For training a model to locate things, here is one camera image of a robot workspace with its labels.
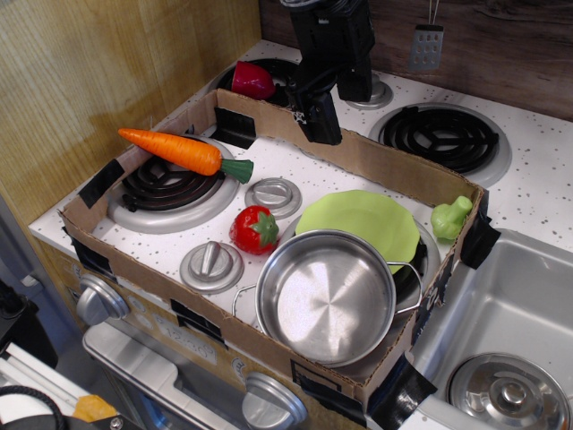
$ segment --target yellow object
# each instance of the yellow object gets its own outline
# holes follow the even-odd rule
[[[316,229],[352,233],[387,262],[410,262],[420,242],[412,213],[386,195],[362,190],[327,194],[303,212],[295,233]],[[396,273],[401,266],[389,266]]]
[[[99,396],[90,394],[78,399],[72,417],[92,423],[93,421],[115,417],[116,415],[117,411],[113,406]]]

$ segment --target cardboard box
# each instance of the cardboard box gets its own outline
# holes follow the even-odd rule
[[[343,130],[343,141],[338,146],[308,142],[295,124],[293,114],[289,110],[225,90],[212,91],[198,102],[181,107],[161,123],[159,131],[182,134],[192,125],[195,133],[201,133],[216,123],[215,107],[252,118],[259,136],[291,142],[348,172],[364,176],[425,205],[453,202],[460,195],[470,198],[474,202],[474,208],[459,238],[441,265],[440,272],[433,280],[436,288],[437,286],[443,288],[452,265],[460,257],[468,231],[475,219],[483,217],[486,211],[485,191],[482,187],[426,159],[379,145],[346,130]],[[424,309],[421,309],[421,312],[413,312],[409,317],[393,324],[389,335],[381,345],[383,353],[380,361],[365,381],[353,380],[337,369],[329,369],[310,362],[213,305],[205,297],[193,293],[168,276],[141,264],[130,255],[118,251],[92,235],[94,228],[107,214],[106,192],[132,173],[149,156],[144,150],[130,147],[103,168],[65,206],[61,216],[67,233],[73,238],[76,246],[103,257],[108,263],[110,277],[127,279],[147,292],[162,297],[168,303],[175,300],[194,314],[200,315],[209,324],[218,328],[220,338],[228,347],[236,348],[246,356],[252,357],[271,372],[282,374],[295,382],[299,382],[300,375],[303,374],[320,386],[366,405],[372,394],[383,385],[397,361],[411,348],[416,331],[427,318],[427,314],[422,315],[422,312],[431,311],[440,292],[435,288],[429,288]]]

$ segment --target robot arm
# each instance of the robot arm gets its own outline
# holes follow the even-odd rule
[[[288,83],[295,119],[311,142],[342,140],[330,91],[343,100],[372,95],[374,30],[367,0],[280,0],[289,8],[303,60]]]

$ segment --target stove knob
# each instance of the stove knob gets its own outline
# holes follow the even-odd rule
[[[244,196],[247,206],[258,204],[269,208],[275,219],[290,217],[303,203],[298,187],[282,177],[262,179],[252,185]]]
[[[181,279],[202,294],[233,287],[243,276],[243,258],[233,246],[210,241],[193,248],[181,261]]]
[[[252,430],[287,430],[307,417],[300,399],[270,376],[250,373],[246,389],[243,415]]]
[[[82,293],[76,312],[86,324],[97,325],[107,318],[120,320],[129,314],[129,307],[122,297],[97,276],[83,275],[80,288]]]

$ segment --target toy carrot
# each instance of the toy carrot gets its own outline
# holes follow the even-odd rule
[[[220,170],[235,177],[241,184],[251,179],[252,161],[223,159],[221,151],[208,143],[132,128],[120,128],[117,132],[144,150],[201,175],[212,176]]]

